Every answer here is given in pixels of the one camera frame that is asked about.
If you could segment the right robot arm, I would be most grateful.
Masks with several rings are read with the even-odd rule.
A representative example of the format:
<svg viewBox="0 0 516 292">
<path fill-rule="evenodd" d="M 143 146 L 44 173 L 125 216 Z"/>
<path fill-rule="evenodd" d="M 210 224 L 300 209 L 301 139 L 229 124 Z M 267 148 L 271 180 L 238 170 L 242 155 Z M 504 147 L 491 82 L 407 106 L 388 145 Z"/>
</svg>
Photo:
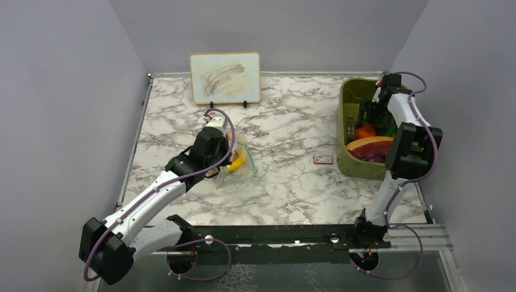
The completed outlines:
<svg viewBox="0 0 516 292">
<path fill-rule="evenodd" d="M 385 178 L 373 201 L 355 219 L 351 231 L 352 242 L 361 248 L 383 240 L 406 187 L 429 177 L 438 161 L 443 132 L 423 118 L 415 101 L 418 92 L 403 87 L 403 74 L 384 75 L 376 83 L 378 99 L 363 99 L 359 107 L 357 126 L 368 123 L 380 129 L 391 122 L 397 127 L 385 157 Z"/>
</svg>

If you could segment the clear blue zip top bag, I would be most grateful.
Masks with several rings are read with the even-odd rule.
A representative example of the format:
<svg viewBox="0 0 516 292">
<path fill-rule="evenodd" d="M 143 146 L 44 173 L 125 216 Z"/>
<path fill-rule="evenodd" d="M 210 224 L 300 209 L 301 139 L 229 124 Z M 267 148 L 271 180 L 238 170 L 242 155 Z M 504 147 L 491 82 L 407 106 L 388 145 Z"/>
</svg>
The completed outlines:
<svg viewBox="0 0 516 292">
<path fill-rule="evenodd" d="M 235 137 L 230 164 L 222 167 L 217 175 L 217 189 L 246 183 L 255 175 L 256 165 L 246 135 L 239 133 Z"/>
</svg>

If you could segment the yellow toy banana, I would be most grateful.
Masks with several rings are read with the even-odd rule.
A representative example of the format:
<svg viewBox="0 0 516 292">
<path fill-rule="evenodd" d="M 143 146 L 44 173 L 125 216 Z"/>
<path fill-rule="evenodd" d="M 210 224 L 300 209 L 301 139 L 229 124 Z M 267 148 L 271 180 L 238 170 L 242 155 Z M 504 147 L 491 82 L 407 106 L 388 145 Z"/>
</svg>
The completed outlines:
<svg viewBox="0 0 516 292">
<path fill-rule="evenodd" d="M 234 172 L 240 167 L 243 166 L 247 161 L 247 157 L 244 155 L 238 155 L 235 157 L 235 159 L 227 166 L 225 166 L 226 171 L 228 172 Z"/>
</svg>

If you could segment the orange toy pumpkin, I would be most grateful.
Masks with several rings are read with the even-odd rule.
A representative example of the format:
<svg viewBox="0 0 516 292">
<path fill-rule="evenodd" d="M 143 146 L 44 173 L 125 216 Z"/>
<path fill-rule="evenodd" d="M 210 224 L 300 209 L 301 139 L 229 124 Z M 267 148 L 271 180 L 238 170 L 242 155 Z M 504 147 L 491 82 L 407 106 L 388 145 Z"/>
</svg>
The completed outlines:
<svg viewBox="0 0 516 292">
<path fill-rule="evenodd" d="M 377 133 L 375 128 L 370 124 L 365 124 L 355 129 L 355 138 L 356 139 L 364 139 L 368 137 L 374 137 Z"/>
</svg>

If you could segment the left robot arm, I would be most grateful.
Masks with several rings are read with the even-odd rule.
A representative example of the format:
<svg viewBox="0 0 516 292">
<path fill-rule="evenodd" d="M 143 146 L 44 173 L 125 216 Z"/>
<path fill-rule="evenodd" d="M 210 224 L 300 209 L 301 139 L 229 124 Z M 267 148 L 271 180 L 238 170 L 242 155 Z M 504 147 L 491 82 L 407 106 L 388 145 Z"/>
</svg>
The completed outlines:
<svg viewBox="0 0 516 292">
<path fill-rule="evenodd" d="M 207 172 L 228 165 L 235 142 L 234 129 L 226 134 L 221 126 L 204 126 L 193 145 L 171 158 L 143 193 L 103 220 L 92 217 L 86 221 L 78 252 L 85 264 L 84 280 L 102 279 L 112 285 L 129 272 L 137 258 L 165 243 L 179 250 L 187 248 L 191 233 L 175 223 L 144 228 L 166 205 L 204 180 Z"/>
</svg>

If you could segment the green toy vegetable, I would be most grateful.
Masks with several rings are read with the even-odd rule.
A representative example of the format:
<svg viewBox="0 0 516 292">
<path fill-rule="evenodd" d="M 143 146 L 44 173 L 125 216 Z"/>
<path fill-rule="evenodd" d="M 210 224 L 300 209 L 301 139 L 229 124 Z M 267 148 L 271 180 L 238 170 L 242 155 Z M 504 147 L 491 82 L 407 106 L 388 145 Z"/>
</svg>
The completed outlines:
<svg viewBox="0 0 516 292">
<path fill-rule="evenodd" d="M 386 136 L 386 137 L 393 137 L 393 136 L 396 134 L 397 129 L 398 129 L 398 128 L 397 128 L 397 126 L 396 126 L 396 125 L 391 125 L 391 127 L 390 127 L 387 131 L 385 131 L 385 132 L 383 133 L 383 136 Z"/>
</svg>

